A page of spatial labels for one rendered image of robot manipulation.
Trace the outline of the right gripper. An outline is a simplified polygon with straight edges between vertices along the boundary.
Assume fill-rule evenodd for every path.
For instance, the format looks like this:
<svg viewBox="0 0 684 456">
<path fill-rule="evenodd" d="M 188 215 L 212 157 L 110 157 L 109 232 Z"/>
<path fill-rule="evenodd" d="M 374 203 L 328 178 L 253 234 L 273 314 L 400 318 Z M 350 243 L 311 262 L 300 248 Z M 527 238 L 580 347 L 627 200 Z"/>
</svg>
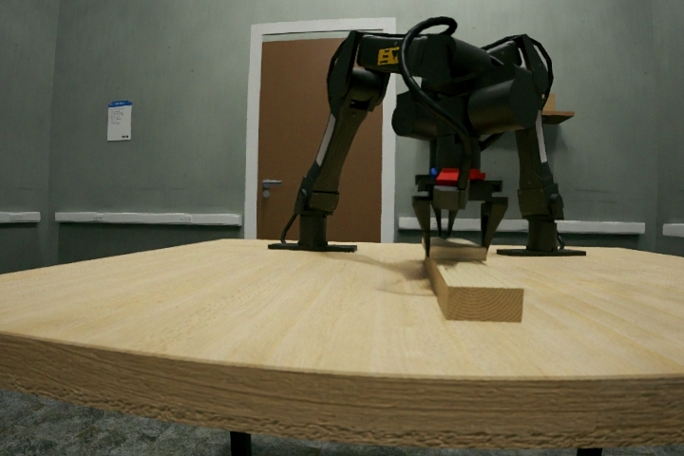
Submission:
<svg viewBox="0 0 684 456">
<path fill-rule="evenodd" d="M 503 181 L 485 179 L 485 173 L 481 173 L 481 141 L 478 138 L 471 137 L 471 139 L 475 157 L 469 174 L 470 189 L 468 200 L 485 201 L 485 203 L 481 203 L 481 246 L 486 248 L 487 255 L 491 240 L 508 208 L 508 198 L 492 197 L 494 191 L 503 191 Z M 422 224 L 421 230 L 424 230 L 424 233 L 423 230 L 422 233 L 427 257 L 429 257 L 430 251 L 430 202 L 433 201 L 433 188 L 435 185 L 456 186 L 463 153 L 463 145 L 456 143 L 455 135 L 437 138 L 436 179 L 419 179 L 418 181 L 418 192 L 427 191 L 427 196 L 413 196 L 414 206 L 413 204 L 412 206 L 413 209 L 416 208 L 414 212 L 415 214 L 418 212 L 418 217 L 417 214 L 416 217 L 417 219 L 420 218 L 420 222 L 419 219 L 418 222 Z M 419 190 L 419 185 L 420 189 L 424 190 Z M 488 216 L 487 212 L 490 213 L 490 216 Z"/>
</svg>

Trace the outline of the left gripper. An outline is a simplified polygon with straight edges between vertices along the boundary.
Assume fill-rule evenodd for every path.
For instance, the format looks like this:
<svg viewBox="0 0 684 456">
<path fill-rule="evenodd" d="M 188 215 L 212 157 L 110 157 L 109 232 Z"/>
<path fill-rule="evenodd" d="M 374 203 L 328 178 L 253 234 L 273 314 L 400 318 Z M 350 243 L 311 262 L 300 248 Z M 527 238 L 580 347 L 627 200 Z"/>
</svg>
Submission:
<svg viewBox="0 0 684 456">
<path fill-rule="evenodd" d="M 429 175 L 415 175 L 415 184 L 418 185 L 419 179 L 436 179 L 436 143 L 437 142 L 431 142 L 429 144 Z M 435 168 L 434 168 L 435 167 Z M 439 208 L 433 208 L 433 204 L 431 204 L 432 210 L 434 212 L 434 215 L 436 218 L 436 223 L 437 223 L 437 229 L 438 229 L 438 236 L 441 236 L 441 230 L 442 230 L 442 209 Z M 459 211 L 459 210 L 458 210 Z M 448 236 L 451 236 L 454 220 L 457 216 L 458 211 L 456 210 L 449 210 L 448 212 L 448 222 L 450 218 L 450 223 L 448 224 L 447 227 L 447 232 Z"/>
</svg>

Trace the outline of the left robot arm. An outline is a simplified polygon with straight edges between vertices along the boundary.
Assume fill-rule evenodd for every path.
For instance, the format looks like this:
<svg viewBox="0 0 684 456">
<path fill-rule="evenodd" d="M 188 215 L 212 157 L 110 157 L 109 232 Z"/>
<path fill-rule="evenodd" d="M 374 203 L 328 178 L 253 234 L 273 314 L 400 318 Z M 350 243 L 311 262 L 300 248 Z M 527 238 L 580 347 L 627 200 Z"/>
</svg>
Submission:
<svg viewBox="0 0 684 456">
<path fill-rule="evenodd" d="M 522 49 L 525 66 L 521 66 L 523 61 L 519 49 Z M 497 249 L 497 254 L 508 257 L 586 257 L 585 251 L 559 251 L 557 247 L 558 223 L 555 220 L 564 220 L 564 205 L 550 171 L 542 126 L 542 95 L 549 85 L 547 69 L 527 34 L 486 51 L 504 64 L 512 63 L 531 71 L 539 104 L 534 125 L 515 130 L 520 161 L 520 189 L 517 193 L 522 219 L 528 221 L 528 245 L 526 249 Z M 410 90 L 396 96 L 391 118 L 396 135 L 434 143 L 437 142 L 436 122 L 437 117 L 424 108 Z"/>
</svg>

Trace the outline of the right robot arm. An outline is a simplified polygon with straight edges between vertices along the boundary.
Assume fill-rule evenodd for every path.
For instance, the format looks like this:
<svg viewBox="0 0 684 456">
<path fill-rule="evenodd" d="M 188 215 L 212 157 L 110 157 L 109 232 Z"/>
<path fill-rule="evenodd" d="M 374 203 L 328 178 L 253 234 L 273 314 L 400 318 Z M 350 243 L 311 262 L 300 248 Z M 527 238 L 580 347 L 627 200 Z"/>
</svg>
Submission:
<svg viewBox="0 0 684 456">
<path fill-rule="evenodd" d="M 350 31 L 330 78 L 328 124 L 295 201 L 294 215 L 300 215 L 298 244 L 272 243 L 269 250 L 357 250 L 357 245 L 328 244 L 327 216 L 336 210 L 339 179 L 353 138 L 368 112 L 386 96 L 390 72 L 385 71 L 401 74 L 397 53 L 402 40 Z M 353 67 L 355 57 L 364 69 Z M 445 34 L 414 38 L 408 46 L 408 68 L 413 77 L 427 78 L 427 88 L 452 95 L 437 104 L 457 119 L 470 137 L 529 128 L 537 120 L 539 104 L 532 72 L 512 63 L 491 68 L 487 51 L 460 39 Z M 433 188 L 433 208 L 465 210 L 468 198 L 469 181 L 465 188 Z"/>
</svg>

